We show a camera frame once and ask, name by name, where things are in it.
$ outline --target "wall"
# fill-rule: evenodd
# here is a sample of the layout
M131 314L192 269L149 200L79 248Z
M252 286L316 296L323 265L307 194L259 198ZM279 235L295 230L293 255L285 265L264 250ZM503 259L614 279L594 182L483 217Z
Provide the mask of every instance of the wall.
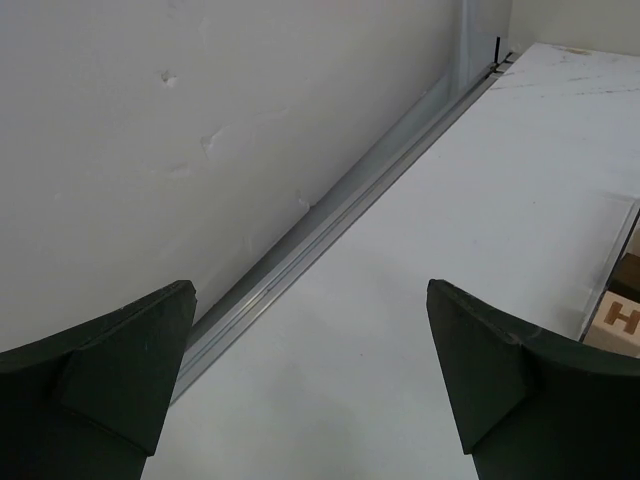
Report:
M534 42L640 55L636 0L513 0L509 43L523 53Z
M0 350L200 316L447 69L448 0L0 5Z

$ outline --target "table surface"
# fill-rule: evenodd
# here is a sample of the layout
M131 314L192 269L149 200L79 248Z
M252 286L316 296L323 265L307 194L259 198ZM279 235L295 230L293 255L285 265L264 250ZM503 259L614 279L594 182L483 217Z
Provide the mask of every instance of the table surface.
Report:
M476 478L426 285L576 338L638 125L640 59L533 46L181 397L144 478Z

